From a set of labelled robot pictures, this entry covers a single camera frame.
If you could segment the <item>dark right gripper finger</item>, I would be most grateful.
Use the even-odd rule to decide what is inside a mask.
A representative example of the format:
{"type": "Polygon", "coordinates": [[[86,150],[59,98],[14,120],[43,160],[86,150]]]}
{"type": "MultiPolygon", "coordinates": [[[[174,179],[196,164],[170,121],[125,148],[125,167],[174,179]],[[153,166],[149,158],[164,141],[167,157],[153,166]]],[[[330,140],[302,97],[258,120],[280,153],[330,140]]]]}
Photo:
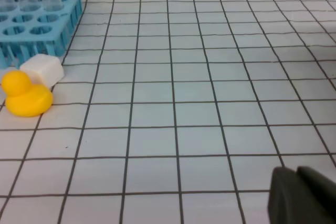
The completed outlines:
{"type": "Polygon", "coordinates": [[[335,182],[308,166],[274,168],[268,216],[270,223],[335,223],[335,182]]]}

